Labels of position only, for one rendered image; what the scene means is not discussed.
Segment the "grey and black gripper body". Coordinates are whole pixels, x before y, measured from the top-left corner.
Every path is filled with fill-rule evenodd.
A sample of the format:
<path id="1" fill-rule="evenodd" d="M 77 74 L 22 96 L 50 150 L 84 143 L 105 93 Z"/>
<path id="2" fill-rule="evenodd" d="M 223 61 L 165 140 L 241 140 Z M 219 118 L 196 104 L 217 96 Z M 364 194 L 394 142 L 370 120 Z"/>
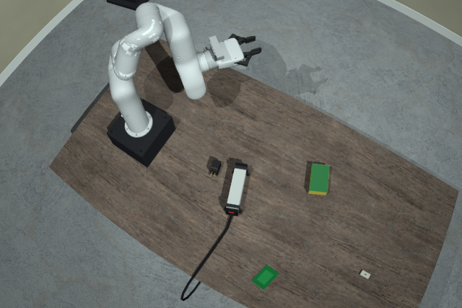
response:
<path id="1" fill-rule="evenodd" d="M 237 66 L 236 62 L 244 61 L 244 55 L 240 48 L 238 41 L 235 38 L 230 38 L 227 40 L 223 40 L 219 43 L 225 59 L 221 61 L 217 61 L 217 67 L 219 69 L 225 69 L 233 66 Z"/>

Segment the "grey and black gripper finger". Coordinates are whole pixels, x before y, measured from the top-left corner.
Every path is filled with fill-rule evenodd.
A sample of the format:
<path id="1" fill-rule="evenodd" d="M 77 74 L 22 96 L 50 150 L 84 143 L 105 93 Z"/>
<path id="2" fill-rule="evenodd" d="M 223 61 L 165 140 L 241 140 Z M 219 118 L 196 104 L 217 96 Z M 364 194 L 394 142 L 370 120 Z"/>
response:
<path id="1" fill-rule="evenodd" d="M 261 47 L 255 48 L 251 50 L 250 52 L 243 52 L 244 58 L 246 58 L 245 61 L 239 61 L 236 62 L 236 64 L 242 65 L 242 66 L 248 66 L 249 60 L 252 56 L 259 54 L 261 52 Z"/>
<path id="2" fill-rule="evenodd" d="M 235 34 L 231 34 L 231 36 L 228 39 L 230 38 L 236 38 L 239 45 L 242 45 L 243 43 L 250 43 L 250 42 L 256 41 L 256 36 L 250 36 L 250 37 L 244 38 L 244 37 L 237 36 Z"/>

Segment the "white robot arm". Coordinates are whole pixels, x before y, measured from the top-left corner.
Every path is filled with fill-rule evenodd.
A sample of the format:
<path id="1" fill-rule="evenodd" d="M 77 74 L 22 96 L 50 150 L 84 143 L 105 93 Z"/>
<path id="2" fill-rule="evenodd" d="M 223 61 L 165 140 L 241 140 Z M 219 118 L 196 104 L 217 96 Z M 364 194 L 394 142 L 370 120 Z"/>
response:
<path id="1" fill-rule="evenodd" d="M 185 16 L 177 10 L 146 2 L 136 8 L 134 16 L 137 30 L 123 36 L 110 50 L 108 78 L 111 97 L 123 114 L 121 117 L 125 120 L 126 132 L 137 138 L 146 135 L 153 124 L 152 116 L 145 111 L 136 91 L 133 78 L 143 48 L 157 42 L 165 33 L 186 95 L 192 100 L 198 100 L 206 93 L 202 72 L 215 69 L 216 62 L 225 59 L 225 56 L 216 36 L 209 38 L 212 50 L 204 48 L 196 53 L 190 27 Z"/>

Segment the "black charger with yellow prongs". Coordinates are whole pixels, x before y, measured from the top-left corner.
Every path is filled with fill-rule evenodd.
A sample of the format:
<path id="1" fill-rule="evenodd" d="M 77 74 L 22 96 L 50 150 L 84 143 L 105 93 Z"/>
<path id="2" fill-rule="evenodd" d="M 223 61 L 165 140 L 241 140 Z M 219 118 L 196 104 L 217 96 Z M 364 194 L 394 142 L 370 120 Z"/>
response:
<path id="1" fill-rule="evenodd" d="M 221 161 L 214 159 L 210 168 L 211 176 L 212 174 L 218 175 L 221 166 Z"/>

